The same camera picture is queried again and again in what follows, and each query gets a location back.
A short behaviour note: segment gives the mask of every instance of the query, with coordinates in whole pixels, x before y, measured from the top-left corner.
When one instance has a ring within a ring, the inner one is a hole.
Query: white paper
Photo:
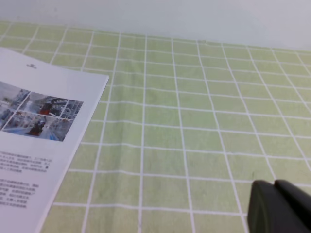
[[[40,231],[107,82],[0,48],[0,232]]]

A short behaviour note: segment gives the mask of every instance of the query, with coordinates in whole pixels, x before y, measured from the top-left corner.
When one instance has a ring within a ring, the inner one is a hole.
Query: white grid line
[[[35,29],[35,33],[34,33],[33,37],[31,38],[31,40],[29,41],[29,43],[26,45],[26,47],[25,47],[24,50],[22,51],[23,54],[27,51],[27,49],[29,48],[29,46],[30,46],[31,43],[34,41],[35,37],[37,36],[38,31],[39,31],[39,27],[40,27],[40,25],[38,25],[37,28]]]
[[[7,38],[18,38],[18,39],[24,39],[24,40],[29,40],[29,38],[24,38],[24,37],[18,37],[18,36],[5,36]],[[42,42],[53,42],[53,43],[57,43],[58,41],[54,41],[54,40],[46,40],[46,39],[33,39],[34,41],[42,41]],[[88,45],[88,43],[81,43],[81,42],[63,42],[63,44],[75,44],[75,45],[83,45],[86,46]],[[114,46],[103,46],[103,45],[92,45],[92,47],[100,47],[100,48],[116,48]],[[133,50],[133,51],[141,51],[144,52],[144,50],[140,50],[140,49],[134,49],[134,48],[128,48],[128,47],[120,47],[120,49],[122,50]],[[42,50],[29,50],[29,51],[34,51],[34,52],[41,52],[41,53],[53,53],[52,51],[42,51]],[[158,52],[158,53],[165,53],[165,54],[171,54],[170,52],[166,52],[166,51],[160,51],[160,50],[148,50],[147,52]],[[71,56],[83,56],[82,54],[76,54],[76,53],[59,53],[60,55],[71,55]],[[174,53],[175,55],[184,55],[184,56],[192,56],[192,57],[198,57],[197,55],[193,55],[193,54],[187,54],[187,53]],[[114,58],[111,58],[109,56],[105,57],[105,56],[95,56],[95,55],[91,55],[90,57],[98,57],[98,58],[105,58],[105,59],[110,59],[110,60],[114,60]],[[218,60],[224,60],[224,57],[215,57],[215,56],[206,56],[206,55],[201,55],[202,58],[212,58],[212,59],[218,59]],[[242,58],[233,58],[230,57],[228,58],[229,60],[238,60],[238,61],[250,61],[250,59],[242,59]],[[135,59],[126,59],[126,60],[131,60],[134,62],[143,62],[141,60],[135,60]],[[303,63],[303,61],[301,60],[302,63],[293,63],[293,62],[278,62],[278,61],[270,61],[270,60],[260,60],[260,59],[254,59],[255,62],[267,62],[267,63],[275,63],[275,64],[289,64],[289,65],[304,65],[304,66],[310,66],[309,64],[305,64]],[[157,63],[157,64],[164,64],[164,65],[172,65],[172,63]],[[187,65],[187,64],[178,64],[178,65],[182,65],[182,66],[190,66],[190,67],[199,67],[199,65]]]
[[[61,66],[63,68],[72,68],[72,69],[77,69],[79,67],[70,67],[70,66]],[[220,70],[227,70],[227,68],[220,68],[220,67],[204,67],[204,68],[210,68],[210,69],[220,69]],[[107,70],[107,69],[95,69],[95,68],[86,68],[87,70],[94,70],[94,71],[100,71],[100,72],[112,72],[112,70]],[[253,70],[244,70],[244,69],[232,69],[232,71],[237,71],[237,72],[244,72],[244,73],[257,73],[256,71]],[[125,73],[125,74],[137,74],[137,75],[143,75],[143,73],[139,72],[130,72],[130,71],[122,71],[122,70],[117,70],[117,73]],[[282,75],[281,73],[274,73],[274,72],[266,72],[266,71],[261,71],[261,74],[273,74],[273,75]],[[163,77],[163,78],[175,78],[173,76],[167,76],[167,75],[160,75],[160,74],[147,74],[147,76],[155,76],[155,77]],[[300,75],[300,74],[295,74],[295,75],[290,75],[290,76],[295,76],[295,77],[301,77],[301,78],[310,78],[309,75]],[[196,78],[186,78],[186,77],[178,77],[179,79],[190,79],[190,80],[199,80],[203,81],[203,79],[196,79]]]
[[[189,81],[200,81],[200,82],[204,82],[204,80],[202,79],[192,79],[192,78],[180,78],[180,77],[176,77],[179,80],[189,80]],[[237,83],[237,84],[246,84],[246,85],[253,85],[253,86],[264,86],[264,84],[260,84],[260,83],[249,83],[249,82],[240,82],[240,81],[225,81],[225,80],[215,80],[215,79],[209,79],[207,81],[208,83]],[[136,88],[136,89],[143,89],[143,87],[141,86],[131,86],[131,85],[125,85],[125,84],[118,84],[118,85],[114,85],[114,86],[126,86],[129,88]],[[283,88],[283,89],[300,89],[300,90],[308,90],[311,91],[311,87],[296,87],[296,86],[282,86],[282,85],[274,85],[274,84],[267,84],[267,86],[270,87],[278,87],[278,88]],[[147,90],[158,90],[158,91],[165,91],[165,92],[175,92],[175,90],[169,90],[169,89],[159,89],[159,88],[153,88],[153,87],[147,87]],[[195,94],[195,95],[208,95],[207,93],[200,93],[200,92],[189,92],[189,91],[179,91],[180,93],[189,93],[189,94]],[[265,99],[265,100],[269,100],[269,98],[260,98],[260,97],[250,97],[250,96],[243,96],[243,98],[256,98],[256,99]],[[301,101],[297,101],[297,100],[282,100],[282,101],[288,101],[288,102],[301,102]]]
[[[201,61],[200,48],[199,48],[199,43],[198,43],[198,41],[196,41],[196,46],[197,46],[197,49],[198,49],[199,60],[200,60],[200,64],[201,64],[201,67],[202,67],[202,72],[203,72],[203,76],[204,76],[204,80],[205,80],[205,85],[206,85],[206,88],[207,88],[207,92],[210,93],[210,91],[209,91],[209,86],[208,86],[208,82],[207,82],[207,78],[206,78],[206,74],[205,74],[205,69],[204,69],[203,64],[202,64],[202,61]],[[214,108],[214,103],[213,103],[213,101],[212,101],[211,96],[209,96],[209,101],[210,101],[210,103],[211,103],[211,107],[212,107],[212,110],[213,110],[213,115],[214,115],[214,118],[215,118],[215,122],[216,122],[217,129],[219,130],[219,129],[220,129],[220,126],[219,126],[219,123],[218,123],[218,119],[217,119],[217,117],[216,117],[215,108]],[[238,205],[238,209],[239,209],[239,213],[240,213],[240,216],[241,216],[241,220],[242,220],[244,232],[247,233],[247,232],[248,232],[248,230],[247,230],[248,228],[247,228],[245,219],[244,219],[244,217],[243,217],[243,215],[242,215],[242,214],[243,214],[242,205],[241,205],[241,203],[240,203],[239,196],[238,196],[238,191],[237,191],[237,188],[236,188],[235,183],[234,183],[234,180],[233,180],[233,175],[232,175],[230,163],[229,163],[229,160],[228,160],[228,155],[227,155],[227,153],[226,153],[225,144],[224,144],[223,137],[222,137],[220,131],[218,131],[218,136],[219,136],[219,138],[220,138],[220,142],[221,142],[222,149],[223,149],[223,152],[224,152],[225,163],[226,163],[226,166],[227,166],[227,169],[228,169],[228,173],[229,173],[229,176],[230,176],[230,181],[231,181],[231,184],[232,184],[232,187],[233,187],[235,200],[236,200],[236,203],[237,203],[237,205]]]
[[[86,204],[83,203],[64,203],[64,202],[54,202],[55,206],[69,206],[69,207],[86,207]],[[138,206],[125,205],[125,204],[91,204],[91,208],[109,208],[109,207],[121,207],[125,209],[134,209],[139,210]],[[182,212],[182,213],[191,213],[189,209],[178,209],[178,208],[167,208],[167,207],[151,207],[143,206],[142,210],[158,210],[158,211],[170,211],[170,212]],[[240,216],[239,213],[234,212],[221,212],[221,211],[211,211],[211,210],[193,210],[195,214],[210,214],[210,215],[227,215],[227,216]]]
[[[276,58],[276,60],[278,61],[278,58],[275,54],[275,52],[273,50],[271,50],[273,53],[273,56]],[[285,75],[287,81],[291,84],[291,87],[295,90],[296,94],[299,96],[301,102],[305,105],[305,107],[307,108],[307,110],[311,113],[311,110],[309,108],[309,106],[306,104],[306,102],[304,101],[304,99],[302,98],[301,94],[299,93],[299,91],[297,90],[297,87],[295,87],[295,85],[293,84],[292,80],[288,77],[287,73],[285,72],[284,68],[280,65],[280,68],[283,72],[283,74]]]
[[[215,82],[215,83],[232,83],[235,84],[235,82],[219,82],[216,80],[209,80],[209,82]],[[162,91],[162,92],[176,92],[176,90],[168,90],[168,89],[159,89],[159,88],[153,88],[153,87],[140,87],[140,86],[130,86],[130,85],[125,85],[125,84],[117,84],[117,85],[113,85],[112,87],[127,87],[127,88],[132,88],[132,89],[140,89],[140,90],[153,90],[153,91]],[[299,89],[304,89],[304,90],[308,90],[311,91],[311,88],[299,88]],[[191,95],[199,95],[199,96],[219,96],[219,97],[228,97],[228,98],[236,98],[236,99],[240,99],[240,98],[244,98],[244,99],[250,99],[250,100],[271,100],[270,98],[263,98],[263,97],[251,97],[251,96],[232,96],[232,95],[224,95],[224,94],[211,94],[211,93],[200,93],[200,92],[190,92],[190,91],[178,91],[179,93],[182,94],[191,94]],[[275,99],[276,101],[281,101],[281,102],[290,102],[290,103],[302,103],[303,101],[299,101],[299,100],[283,100],[283,99]]]
[[[183,123],[182,123],[182,119],[181,119],[181,110],[180,110],[180,102],[179,102],[179,94],[178,94],[178,85],[177,85],[177,78],[176,78],[176,68],[175,68],[175,61],[174,61],[173,39],[171,39],[171,45],[172,45],[172,59],[173,59],[173,70],[174,70],[174,76],[175,76],[175,88],[176,88],[176,97],[177,97],[177,107],[178,107],[180,134],[181,134],[181,142],[182,142],[182,148],[183,148],[185,175],[187,177],[186,178],[186,185],[187,185],[187,193],[188,193],[190,219],[191,219],[192,233],[195,233],[196,230],[195,230],[194,215],[193,215],[191,188],[190,188],[190,182],[189,182],[189,173],[188,173],[188,165],[187,165],[187,154],[186,154],[185,139],[184,139],[184,132],[183,132]]]
[[[13,25],[13,22],[10,22],[9,25],[8,25],[8,27],[7,27],[6,30],[4,31],[4,33],[0,36],[0,41],[3,40],[3,39],[6,37],[6,35],[7,35],[7,33],[9,32],[9,30],[10,30],[10,28],[11,28],[12,25]]]
[[[145,103],[146,103],[146,60],[147,60],[147,39],[145,37],[145,62],[144,62],[144,90],[142,103],[142,124],[141,124],[141,149],[140,149],[140,178],[139,178],[139,209],[138,209],[138,233],[141,233],[142,226],[142,201],[143,201],[143,174],[144,174],[144,135],[145,135]]]
[[[300,60],[300,62],[302,63],[303,67],[306,69],[306,71],[308,72],[308,74],[311,76],[311,72],[309,71],[309,69],[307,68],[307,65],[302,61],[300,54],[296,51],[296,55],[298,57],[298,59]]]
[[[114,64],[113,75],[112,75],[112,78],[111,78],[111,84],[112,85],[113,85],[113,81],[114,81],[114,77],[115,77],[115,72],[116,72],[116,67],[117,67],[117,60],[118,60],[118,53],[119,53],[120,43],[121,43],[121,33],[119,33],[119,40],[118,40],[118,48],[117,48],[116,60],[115,60],[115,64]],[[110,90],[109,90],[108,101],[110,101],[111,93],[112,93],[112,88],[110,88]],[[104,123],[103,123],[103,128],[102,128],[102,131],[101,131],[100,142],[102,142],[103,139],[104,139],[105,121],[107,120],[108,110],[109,110],[109,103],[107,103],[107,106],[106,106],[106,112],[105,112],[105,116],[104,116]],[[89,190],[89,194],[88,194],[88,198],[87,198],[88,206],[86,207],[86,212],[85,212],[85,216],[84,216],[84,219],[83,219],[81,233],[84,233],[86,231],[86,224],[87,224],[87,218],[88,218],[88,213],[89,213],[89,205],[91,204],[91,201],[92,201],[92,195],[93,195],[95,179],[96,179],[96,170],[98,168],[98,163],[99,163],[99,158],[100,158],[100,154],[101,154],[101,149],[102,149],[102,146],[99,145],[98,146],[97,155],[96,155],[96,160],[95,160],[94,173],[93,173],[93,177],[92,177],[92,181],[91,181],[91,186],[90,186],[90,190]]]
[[[41,25],[41,27],[43,28],[52,28],[52,29],[59,29],[59,30],[63,30],[64,27],[54,27],[51,25]],[[77,29],[77,28],[70,28],[70,31],[74,31],[74,32],[83,32],[83,33],[90,33],[91,31],[88,29]],[[95,34],[106,34],[106,35],[114,35],[117,36],[116,32],[105,32],[105,31],[98,31],[98,30],[92,30],[95,32]],[[140,38],[143,39],[142,35],[129,35],[129,34],[123,34],[123,37],[127,37],[127,38]],[[150,37],[150,40],[157,40],[157,41],[166,41],[166,42],[170,42],[169,38],[159,38],[157,36],[154,35],[148,35]],[[21,38],[21,39],[28,39],[26,37],[18,37],[18,36],[8,36],[8,37],[15,37],[15,38]],[[51,42],[58,42],[58,40],[46,40],[46,39],[38,39],[38,40],[45,40],[45,41],[51,41]],[[194,42],[194,40],[188,40],[188,41],[182,41],[180,39],[174,39],[175,42],[178,43],[184,43],[184,44],[196,44],[196,42]],[[221,43],[217,42],[219,45],[215,45],[215,44],[210,44],[210,43],[214,43],[212,41],[206,41],[206,40],[200,40],[199,44],[202,46],[208,46],[208,47],[215,47],[215,48],[219,48],[221,47]],[[245,49],[245,45],[229,45],[226,43],[223,43],[225,48],[233,48],[233,49]],[[261,47],[261,46],[250,46],[251,50],[269,50],[269,47]],[[286,49],[284,50],[283,48],[274,48],[275,51],[279,51],[279,52],[283,52],[283,53],[295,53],[295,52],[299,52],[301,54],[306,54],[306,55],[310,55],[311,51],[301,51],[301,50],[295,50],[295,49]]]
[[[247,47],[247,51],[248,51],[248,53],[249,53],[249,55],[250,55],[250,57],[251,57],[251,59],[252,59],[252,54],[250,53],[248,47]],[[255,62],[254,62],[253,60],[252,60],[252,63],[253,63],[253,65],[254,65],[255,69],[258,71],[257,66],[256,66],[256,64],[255,64]],[[265,84],[264,79],[262,78],[262,76],[261,76],[261,74],[260,74],[259,71],[258,71],[258,74],[259,74],[259,77],[261,78],[261,81]],[[299,143],[297,142],[296,136],[293,134],[291,128],[289,127],[289,125],[288,125],[288,123],[287,123],[287,121],[286,121],[286,118],[285,118],[284,115],[282,114],[282,112],[281,112],[281,110],[280,110],[280,108],[279,108],[279,106],[278,106],[276,100],[273,98],[273,96],[272,96],[272,94],[270,93],[269,88],[268,88],[267,86],[266,86],[266,90],[267,90],[269,96],[271,97],[272,101],[274,102],[274,104],[275,104],[275,106],[276,106],[278,112],[280,113],[280,115],[281,115],[281,117],[282,117],[282,119],[283,119],[283,121],[284,121],[284,123],[285,123],[285,125],[286,125],[287,130],[289,131],[290,135],[292,136],[292,138],[293,138],[295,144],[297,145],[297,147],[298,147],[298,149],[299,149],[299,152],[300,152],[301,155],[304,157],[304,160],[305,160],[305,162],[306,162],[306,164],[307,164],[308,169],[311,171],[311,167],[310,167],[310,164],[309,164],[308,161],[307,161],[307,158],[306,158],[305,153],[303,152],[303,150],[301,149]]]
[[[225,58],[226,58],[226,53],[225,53],[224,47],[222,47],[222,49],[223,49],[223,53],[224,53]],[[226,62],[227,62],[227,65],[228,65],[228,67],[229,67],[230,73],[231,73],[231,75],[232,75],[232,77],[233,77],[233,79],[234,79],[234,81],[235,81],[236,88],[237,88],[237,90],[238,90],[238,92],[239,92],[239,96],[240,96],[240,98],[241,98],[241,100],[242,100],[242,103],[243,103],[243,105],[244,105],[244,108],[245,108],[245,110],[246,110],[247,117],[248,117],[248,119],[249,119],[249,121],[250,121],[250,123],[251,123],[251,125],[252,125],[252,128],[253,128],[254,134],[255,134],[255,136],[256,136],[256,139],[258,140],[260,149],[261,149],[263,155],[265,156],[267,165],[268,165],[268,167],[269,167],[269,170],[270,170],[270,172],[271,172],[271,174],[272,174],[274,180],[276,180],[276,175],[275,175],[275,173],[274,173],[274,171],[273,171],[273,169],[272,169],[272,167],[271,167],[271,164],[270,164],[269,159],[268,159],[268,157],[267,157],[266,150],[265,150],[264,146],[262,145],[261,139],[260,139],[260,137],[259,137],[260,134],[257,132],[257,128],[256,128],[256,126],[255,126],[255,124],[254,124],[254,122],[253,122],[253,120],[252,120],[252,118],[251,118],[251,116],[250,116],[250,114],[249,114],[249,111],[248,111],[247,105],[246,105],[246,103],[245,103],[245,101],[244,101],[244,99],[243,99],[243,96],[242,96],[240,87],[239,87],[238,83],[236,82],[236,79],[235,79],[235,77],[234,77],[234,75],[233,75],[233,73],[232,73],[232,70],[231,70],[231,68],[230,68],[230,64],[229,64],[227,58],[226,58]]]
[[[104,122],[103,120],[91,120],[91,122]],[[159,124],[148,124],[148,123],[139,123],[130,120],[106,120],[106,123],[129,123],[134,125],[144,125],[150,127],[161,127],[161,128],[170,128],[170,129],[180,129],[180,126],[172,126],[172,125],[159,125]],[[275,137],[291,137],[289,134],[279,134],[279,133],[259,133],[255,129],[254,131],[237,131],[237,130],[220,130],[220,129],[212,129],[212,128],[197,128],[197,127],[182,127],[183,130],[198,130],[198,131],[208,131],[208,132],[222,132],[222,133],[243,133],[249,135],[262,135],[262,136],[275,136]]]
[[[129,146],[133,148],[141,148],[141,146],[133,145],[130,143],[99,143],[99,142],[81,142],[84,145],[96,145],[96,146]],[[171,150],[171,151],[183,151],[180,148],[164,148],[164,147],[149,147],[144,146],[144,149],[155,149],[155,150]],[[195,152],[195,153],[212,153],[212,154],[223,154],[223,151],[212,151],[212,150],[191,150],[185,149],[186,152]],[[227,155],[242,155],[242,156],[251,156],[251,157],[265,157],[263,154],[252,154],[252,153],[243,153],[243,152],[228,152]],[[266,157],[271,159],[287,159],[287,160],[305,160],[303,157],[287,157],[287,156],[274,156],[274,155],[267,155]]]
[[[89,51],[91,50],[93,40],[94,40],[94,31],[92,32],[91,40],[90,40],[90,43],[89,43],[89,45],[88,45],[86,54],[85,54],[85,56],[84,56],[84,60],[83,60],[83,63],[82,63],[82,66],[81,66],[80,71],[83,71],[83,70],[84,70],[84,67],[85,67],[85,65],[86,65],[87,58],[89,57]]]
[[[51,61],[50,61],[50,64],[53,63],[55,57],[57,56],[57,53],[58,53],[60,47],[61,47],[62,44],[64,43],[65,36],[66,36],[66,33],[67,33],[68,29],[69,29],[69,27],[66,27],[66,29],[65,29],[65,31],[64,31],[64,34],[63,34],[63,37],[62,37],[62,39],[60,40],[60,42],[59,42],[59,44],[58,44],[58,46],[57,46],[57,48],[56,48],[56,50],[55,50],[55,53],[54,53],[54,55],[53,55],[53,57],[52,57],[52,59],[51,59]]]
[[[86,170],[86,169],[69,169],[68,172],[82,172],[82,173],[93,173],[94,170]],[[97,170],[98,174],[114,174],[114,173],[122,173],[131,176],[140,176],[138,172],[129,172],[125,170]],[[162,177],[162,178],[175,178],[175,179],[187,179],[186,176],[181,175],[168,175],[168,174],[159,174],[159,173],[143,173],[143,176],[147,177]],[[196,177],[196,176],[188,176],[190,180],[201,180],[201,181],[216,181],[216,182],[231,182],[230,178],[216,178],[216,177]],[[240,180],[233,179],[234,183],[252,183],[254,180]],[[296,186],[300,187],[311,187],[311,184],[301,184],[294,183]]]
[[[210,96],[218,96],[218,97],[227,97],[224,95],[210,95]],[[262,98],[246,98],[250,100],[267,100],[267,99],[262,99]],[[108,101],[101,100],[100,103],[108,103]],[[135,104],[142,106],[142,103],[138,102],[133,102],[133,101],[109,101],[109,103],[129,103],[129,104]],[[155,104],[145,104],[146,107],[155,107],[155,108],[168,108],[168,109],[178,109],[177,107],[174,106],[168,106],[168,105],[155,105]],[[199,111],[199,112],[213,112],[211,109],[199,109],[199,108],[186,108],[186,107],[180,107],[182,110],[191,110],[191,111]],[[225,111],[225,110],[215,110],[217,113],[229,113],[229,114],[240,114],[240,115],[246,115],[246,112],[234,112],[234,111]],[[260,114],[260,113],[249,113],[251,116],[259,116],[259,117],[281,117],[281,115],[273,115],[273,114]],[[310,117],[300,117],[300,116],[288,116],[284,115],[286,118],[290,119],[300,119],[300,120],[311,120]]]

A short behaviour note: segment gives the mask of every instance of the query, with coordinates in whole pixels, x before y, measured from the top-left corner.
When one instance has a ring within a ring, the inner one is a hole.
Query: small logo
[[[34,69],[37,69],[37,67],[35,67],[34,64],[27,64],[28,67],[31,67],[31,68],[34,68]]]

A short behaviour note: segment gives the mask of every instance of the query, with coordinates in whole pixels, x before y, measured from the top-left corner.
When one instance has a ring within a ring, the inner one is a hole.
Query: photograph
[[[72,123],[73,120],[17,111],[2,131],[62,142]]]
[[[68,100],[32,92],[22,104],[20,110],[74,120],[82,104],[82,101]]]
[[[32,92],[20,110],[52,117],[59,117],[69,100]]]
[[[29,93],[28,90],[0,82],[0,107],[16,110]]]
[[[61,115],[61,118],[74,120],[80,111],[82,104],[82,101],[69,100],[63,114]]]
[[[8,119],[13,115],[13,111],[5,106],[0,106],[0,129],[3,128]]]

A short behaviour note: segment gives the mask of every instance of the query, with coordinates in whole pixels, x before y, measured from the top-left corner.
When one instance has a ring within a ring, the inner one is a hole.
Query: white wall
[[[0,19],[311,50],[310,0],[0,0]]]

